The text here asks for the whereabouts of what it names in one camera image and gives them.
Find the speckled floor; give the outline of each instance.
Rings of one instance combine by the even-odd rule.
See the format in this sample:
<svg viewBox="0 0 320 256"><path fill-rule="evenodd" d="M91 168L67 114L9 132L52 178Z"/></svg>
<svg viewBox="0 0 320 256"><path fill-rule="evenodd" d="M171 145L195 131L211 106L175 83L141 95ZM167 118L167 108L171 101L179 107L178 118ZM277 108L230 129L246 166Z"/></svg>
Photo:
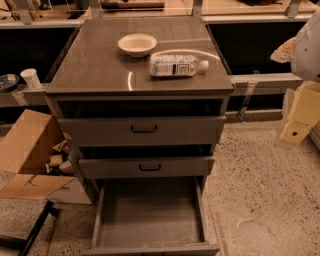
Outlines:
<svg viewBox="0 0 320 256"><path fill-rule="evenodd" d="M309 138L291 151L275 147L279 124L225 126L203 194L217 256L320 255L320 151ZM0 174L2 186L10 177ZM0 233L27 236L44 203L0 200ZM47 218L29 255L73 256L90 248L96 206L56 207L59 217ZM17 252L0 248L0 255Z"/></svg>

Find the cardboard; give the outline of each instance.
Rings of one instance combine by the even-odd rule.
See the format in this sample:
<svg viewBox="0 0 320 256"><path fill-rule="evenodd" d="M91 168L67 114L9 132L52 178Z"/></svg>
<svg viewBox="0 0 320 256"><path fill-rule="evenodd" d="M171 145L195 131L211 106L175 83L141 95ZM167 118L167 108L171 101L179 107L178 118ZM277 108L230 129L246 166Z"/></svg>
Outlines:
<svg viewBox="0 0 320 256"><path fill-rule="evenodd" d="M316 146L320 149L320 122L312 128L309 136L314 144L316 144Z"/></svg>
<svg viewBox="0 0 320 256"><path fill-rule="evenodd" d="M0 198L90 204L76 177L46 173L52 147L63 140L53 116L25 110L0 143L0 170L15 174Z"/></svg>

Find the white cup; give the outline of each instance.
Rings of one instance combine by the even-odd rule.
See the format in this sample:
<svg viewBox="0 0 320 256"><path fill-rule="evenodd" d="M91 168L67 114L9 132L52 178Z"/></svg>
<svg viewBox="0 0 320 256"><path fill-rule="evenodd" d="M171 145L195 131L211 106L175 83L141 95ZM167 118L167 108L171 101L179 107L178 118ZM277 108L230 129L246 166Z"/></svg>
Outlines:
<svg viewBox="0 0 320 256"><path fill-rule="evenodd" d="M37 76L37 71L34 68L25 69L20 73L20 75L24 79L24 81L27 82L27 85L29 86L29 88L31 89L41 88L41 83Z"/></svg>

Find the drawer pull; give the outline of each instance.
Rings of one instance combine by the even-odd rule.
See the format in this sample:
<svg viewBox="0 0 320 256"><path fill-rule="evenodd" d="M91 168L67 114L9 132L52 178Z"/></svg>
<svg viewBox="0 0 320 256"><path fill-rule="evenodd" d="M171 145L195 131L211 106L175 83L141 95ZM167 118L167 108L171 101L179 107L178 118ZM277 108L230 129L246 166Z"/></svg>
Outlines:
<svg viewBox="0 0 320 256"><path fill-rule="evenodd" d="M152 127L135 127L134 125L131 125L131 132L133 133L156 133L157 130L157 125L153 125Z"/></svg>
<svg viewBox="0 0 320 256"><path fill-rule="evenodd" d="M142 172L156 172L156 171L160 171L161 169L161 164L157 164L157 165L150 165L150 166L143 166L142 164L139 164L139 169Z"/></svg>

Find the drawer cabinet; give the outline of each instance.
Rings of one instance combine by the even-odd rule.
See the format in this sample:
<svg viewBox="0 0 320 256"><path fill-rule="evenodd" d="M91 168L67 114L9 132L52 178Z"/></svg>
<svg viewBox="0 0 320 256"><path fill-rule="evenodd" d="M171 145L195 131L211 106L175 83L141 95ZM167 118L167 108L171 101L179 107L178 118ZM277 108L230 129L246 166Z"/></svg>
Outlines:
<svg viewBox="0 0 320 256"><path fill-rule="evenodd" d="M92 248L82 255L217 253L201 193L233 86L201 26L187 17L86 21L47 90L79 179L100 193ZM190 78L152 78L149 56L114 47L124 31L152 31L165 42L158 52L174 50L177 40L210 68Z"/></svg>

